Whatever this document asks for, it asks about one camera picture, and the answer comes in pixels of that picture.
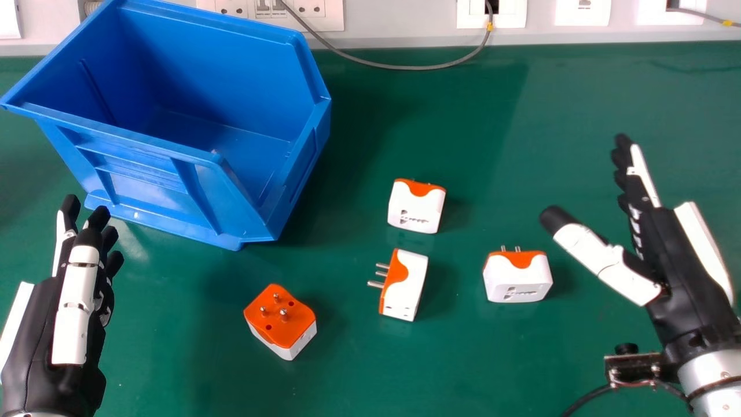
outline green tabletop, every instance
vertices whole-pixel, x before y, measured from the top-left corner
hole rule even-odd
[[[360,54],[432,63],[464,52]],[[660,349],[646,314],[538,224],[558,203],[629,243],[609,158],[620,131],[643,146],[664,203],[696,200],[741,272],[741,43],[492,47],[429,73],[316,58],[334,98],[331,137],[280,241],[229,252],[112,222],[126,263],[100,416],[555,416],[604,384],[615,344]],[[0,91],[36,62],[0,60]],[[397,177],[447,188],[440,233],[386,224]],[[41,131],[0,112],[0,315],[20,280],[49,275],[67,193],[84,195]],[[548,253],[544,301],[486,300],[482,267],[502,244]],[[431,260],[413,323],[378,316],[379,291],[365,284],[397,247]],[[242,317],[269,283],[317,316],[293,362]],[[685,411],[664,392],[621,390],[580,415]]]

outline storage bin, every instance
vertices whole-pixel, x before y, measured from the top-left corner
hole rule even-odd
[[[278,238],[330,103],[301,33],[155,0],[105,3],[0,99],[89,209],[232,250]]]

